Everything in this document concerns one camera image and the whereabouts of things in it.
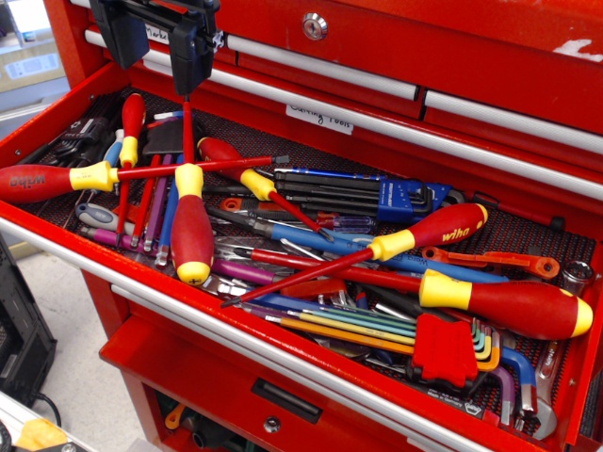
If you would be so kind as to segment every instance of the open drawer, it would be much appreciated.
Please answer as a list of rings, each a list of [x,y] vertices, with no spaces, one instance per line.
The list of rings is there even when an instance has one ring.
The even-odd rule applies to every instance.
[[[278,8],[278,2],[271,3]],[[342,8],[349,14],[346,17],[362,12],[363,17],[375,21],[375,26],[387,26],[392,33],[396,30],[413,33],[415,28],[419,33],[423,28],[432,30],[433,26],[415,22],[416,19],[402,20],[357,9],[353,2],[326,5],[333,14]],[[53,24],[70,24],[69,32],[57,41],[73,90],[0,143],[2,167],[13,165],[51,141],[82,117],[99,96],[117,92],[124,98],[132,92],[141,93],[149,117],[179,108],[181,100],[173,93],[164,44],[153,43],[152,51],[143,61],[124,71],[104,50],[85,5],[49,0],[48,7]],[[272,53],[256,54],[253,48],[238,46],[250,41],[265,45],[269,36],[255,35],[244,24],[239,26],[233,11],[224,6],[225,31],[232,30],[232,36],[240,34],[245,40],[232,39],[231,48],[227,38],[228,47],[217,53],[212,78],[191,95],[195,116],[209,136],[228,141],[244,156],[288,154],[292,166],[386,172],[448,184],[467,193],[486,193],[489,200],[497,200],[499,208],[488,205],[490,218],[483,234],[450,250],[528,252],[530,247],[540,247],[543,255],[560,262],[582,260],[596,274],[603,271],[600,154],[588,149],[588,145],[581,145],[584,141],[579,139],[559,144],[553,134],[524,141],[522,134],[527,132],[523,129],[512,131],[492,124],[492,129],[482,129],[476,125],[476,119],[466,117],[465,122],[458,110],[447,111],[447,105],[436,102],[442,96],[438,98],[434,93],[444,91],[450,97],[496,105],[500,111],[511,108],[520,115],[519,123],[521,118],[537,115],[546,124],[545,128],[571,129],[574,134],[570,135],[597,143],[603,139],[598,135],[601,131],[591,123],[586,120],[575,123],[576,118],[566,121],[564,113],[557,110],[542,112],[539,105],[532,104],[535,100],[526,100],[530,104],[519,107],[517,99],[509,99],[506,105],[497,96],[484,96],[469,86],[455,90],[437,77],[423,76],[426,69],[412,77],[407,68],[384,67],[378,59],[371,59],[363,74],[352,73],[363,80],[386,77],[392,89],[406,94],[380,91],[375,94],[373,104],[375,87],[363,85],[350,94],[356,78],[332,80],[329,83],[337,85],[334,91],[321,78],[330,72],[298,77],[285,64],[292,57],[288,52],[292,52],[294,57],[327,62],[335,70],[338,65],[334,61],[339,54],[326,44],[317,49],[296,38],[290,49],[284,49],[286,45],[279,35],[274,38],[272,49],[277,51],[277,61],[263,64],[263,58]],[[400,27],[400,21],[409,27]],[[436,31],[432,30],[436,35],[441,32],[443,36],[439,39],[443,39],[447,33],[467,30],[437,28]],[[476,46],[488,42],[470,34],[461,36],[463,41]],[[516,51],[526,57],[526,49],[516,45],[498,43],[496,48],[504,50],[505,55]],[[567,56],[538,55],[537,59],[550,60],[551,67],[564,72],[586,64],[576,63]],[[351,64],[349,59],[343,62],[345,69],[363,70],[354,67],[358,65]],[[582,69],[580,76],[588,80],[593,68]],[[388,109],[388,103],[394,102],[399,103]],[[301,121],[287,114],[288,105],[347,125],[345,130],[333,130]],[[585,109],[593,112],[595,107],[592,103]],[[542,153],[542,146],[549,141],[558,143],[555,153]],[[573,161],[564,153],[575,153],[580,159]],[[208,174],[208,184],[218,180],[212,177],[218,178]],[[133,186],[135,198],[140,189],[141,186]],[[362,449],[372,446],[376,450],[414,450],[415,446],[428,450],[561,451],[568,445],[575,445],[577,450],[597,448],[599,412],[593,402],[596,396],[589,397],[589,389],[598,394],[597,377],[603,366],[600,279],[589,285],[582,296],[594,310],[593,325],[586,334],[567,342],[561,371],[555,379],[552,401],[557,428],[552,435],[538,441],[530,436],[537,428],[536,423],[520,433],[493,425],[489,417],[484,420],[463,413],[391,373],[343,358],[242,310],[221,309],[219,299],[177,281],[170,270],[157,271],[144,255],[117,252],[82,237],[78,234],[81,225],[74,221],[63,228],[77,197],[77,193],[61,196],[44,209],[40,204],[2,203],[0,227],[86,271],[90,292],[109,338],[102,356],[122,370],[126,381],[137,381],[161,391],[273,450],[307,450],[310,446],[325,450],[343,446]],[[220,198],[206,200],[215,203]],[[112,193],[102,193],[95,202],[114,208],[118,199]],[[551,228],[552,218],[563,218],[563,227],[555,223],[556,227]],[[557,277],[551,283],[560,285],[562,278]],[[533,321],[546,322],[546,319]],[[517,349],[536,364],[545,343],[516,339]],[[199,382],[211,388],[197,392],[197,380],[191,378],[195,372],[201,374]],[[318,408],[322,415],[313,424],[273,401],[258,397],[251,393],[257,379],[298,397],[303,406],[307,403]],[[499,389],[492,382],[471,402],[481,412],[500,415]],[[151,415],[143,411],[139,408],[141,418],[156,415],[153,410]],[[276,433],[268,433],[264,428],[270,415],[283,421],[283,428]],[[168,445],[164,441],[168,434],[157,426],[157,419],[151,424],[154,426],[147,430],[150,439],[164,444],[166,450],[177,450],[180,446],[187,450],[194,446],[187,441],[178,446]]]

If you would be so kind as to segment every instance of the red screwdriver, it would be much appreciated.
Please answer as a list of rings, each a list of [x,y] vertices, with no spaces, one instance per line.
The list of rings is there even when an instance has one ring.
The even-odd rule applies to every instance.
[[[178,207],[171,226],[171,258],[180,281],[203,284],[214,257],[214,236],[201,192],[204,172],[185,163],[176,170]]]
[[[280,290],[296,283],[328,275],[337,270],[353,266],[369,259],[386,261],[392,257],[428,245],[445,245],[459,242],[481,229],[488,219],[486,209],[479,204],[453,204],[436,210],[408,229],[388,235],[379,235],[367,248],[326,262],[315,268],[307,268],[278,282],[259,287],[240,297],[224,301],[220,307],[226,308],[240,302],[249,301]]]
[[[203,138],[199,141],[198,147],[202,158],[205,160],[215,161],[242,158],[241,154],[238,153],[233,146],[217,138]],[[334,240],[323,227],[305,215],[297,206],[291,204],[291,202],[277,193],[274,183],[270,179],[258,174],[255,170],[251,168],[229,169],[222,171],[221,173],[246,186],[259,201],[272,201],[275,204],[278,204],[315,233],[319,233],[329,241]]]
[[[283,163],[286,157],[268,155],[240,160],[196,162],[204,171],[249,168]],[[132,169],[111,168],[102,161],[84,168],[16,165],[0,169],[0,201],[11,204],[46,201],[76,190],[111,191],[118,182],[171,176],[180,165]]]
[[[144,124],[146,116],[146,107],[144,99],[140,94],[130,94],[123,103],[122,123],[123,123],[123,145],[120,152],[120,162],[122,168],[129,170],[139,161],[139,135]],[[122,181],[120,188],[120,210],[117,223],[117,242],[118,248],[122,243],[123,224],[128,211],[128,194],[130,191],[130,182]]]
[[[320,264],[314,259],[268,250],[236,253],[254,261],[297,269]],[[568,339],[585,333],[593,323],[593,310],[585,301],[545,282],[461,282],[431,269],[419,279],[356,266],[336,271],[332,276],[418,293],[424,308],[463,309],[534,339]]]
[[[535,281],[472,283],[428,269],[419,290],[421,306],[449,307],[483,315],[526,337],[569,339],[593,324],[593,310],[559,287]]]

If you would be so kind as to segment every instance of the white label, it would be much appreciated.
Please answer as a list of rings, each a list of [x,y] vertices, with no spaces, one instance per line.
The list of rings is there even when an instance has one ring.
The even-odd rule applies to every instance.
[[[168,41],[168,33],[160,30],[156,26],[145,24],[147,27],[147,38],[150,40],[156,40],[157,42],[161,42],[162,44],[169,44]]]
[[[21,77],[27,77],[29,75],[35,75],[36,73],[46,73],[57,68],[57,54],[35,56],[33,58],[15,61],[14,63],[10,63],[5,66],[8,76],[12,80]]]
[[[287,105],[286,115],[292,118],[297,118],[298,120],[311,122],[321,127],[326,127],[327,129],[335,130],[336,132],[341,132],[342,134],[346,135],[351,135],[351,132],[354,130],[354,126],[349,122],[329,118],[328,116],[320,115],[319,113],[315,113],[314,111],[306,110],[304,108],[299,108],[298,106]]]

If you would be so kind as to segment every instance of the screwdriver handle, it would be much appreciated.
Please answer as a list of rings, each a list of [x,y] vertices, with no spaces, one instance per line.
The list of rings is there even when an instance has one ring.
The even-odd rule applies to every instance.
[[[201,157],[205,160],[238,160],[240,153],[226,141],[205,137],[197,144]],[[267,177],[258,174],[254,169],[223,169],[220,174],[240,182],[252,191],[260,201],[270,201],[269,194],[276,192],[274,183]]]
[[[438,209],[408,229],[375,237],[369,248],[375,259],[392,257],[428,245],[447,245],[468,238],[488,220],[487,210],[480,204],[453,204]]]
[[[214,236],[201,191],[204,172],[185,163],[175,172],[178,207],[171,227],[171,257],[178,277],[190,285],[203,284],[214,257]]]
[[[427,270],[419,289],[424,307],[449,307],[482,315],[527,337],[569,339],[593,324],[582,299],[554,285],[534,281],[473,283]]]
[[[146,109],[140,94],[130,94],[123,103],[123,144],[120,152],[122,167],[129,163],[134,167],[139,161],[139,136],[144,124]]]
[[[85,168],[18,165],[0,169],[0,201],[40,202],[74,190],[111,191],[119,182],[117,170],[103,161]]]

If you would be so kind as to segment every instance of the handwritten label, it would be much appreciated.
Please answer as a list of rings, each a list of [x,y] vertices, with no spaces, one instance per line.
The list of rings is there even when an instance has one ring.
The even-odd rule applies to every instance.
[[[147,38],[150,40],[156,40],[157,42],[161,42],[163,44],[169,44],[168,33],[160,30],[156,26],[145,24],[147,28]]]
[[[299,108],[298,106],[287,105],[286,115],[292,118],[297,118],[298,120],[311,122],[321,127],[326,127],[327,129],[335,130],[336,132],[341,132],[342,134],[346,135],[351,135],[351,132],[354,130],[354,126],[349,122],[329,118],[328,116],[324,116],[304,108]]]

